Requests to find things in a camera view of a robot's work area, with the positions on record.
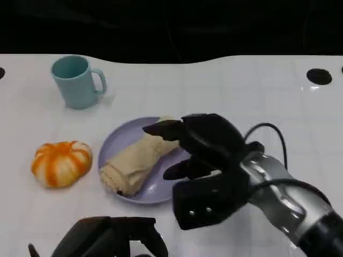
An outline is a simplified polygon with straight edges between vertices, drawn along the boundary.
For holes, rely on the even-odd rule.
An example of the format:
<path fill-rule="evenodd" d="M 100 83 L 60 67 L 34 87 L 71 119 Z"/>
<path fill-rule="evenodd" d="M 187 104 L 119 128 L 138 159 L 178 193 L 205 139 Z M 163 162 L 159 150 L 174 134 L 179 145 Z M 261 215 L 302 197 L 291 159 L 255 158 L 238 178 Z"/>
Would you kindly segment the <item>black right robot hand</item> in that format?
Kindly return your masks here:
<path fill-rule="evenodd" d="M 193 114 L 181 120 L 163 120 L 143 127 L 149 135 L 165 141 L 178 141 L 191 157 L 168 168 L 165 180 L 196 179 L 211 171 L 225 172 L 238 166 L 252 152 L 263 153 L 264 146 L 253 141 L 247 143 L 238 129 L 218 114 Z"/>

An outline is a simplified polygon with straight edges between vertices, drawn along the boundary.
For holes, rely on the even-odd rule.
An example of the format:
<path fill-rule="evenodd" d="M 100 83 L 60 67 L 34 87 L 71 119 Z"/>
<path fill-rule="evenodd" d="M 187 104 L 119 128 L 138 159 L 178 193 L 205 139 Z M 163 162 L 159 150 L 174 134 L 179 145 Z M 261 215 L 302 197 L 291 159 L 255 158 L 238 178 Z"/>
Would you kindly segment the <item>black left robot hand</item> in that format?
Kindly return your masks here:
<path fill-rule="evenodd" d="M 52 256 L 130 256 L 130 242 L 141 242 L 154 256 L 168 256 L 152 217 L 98 216 L 80 219 Z"/>

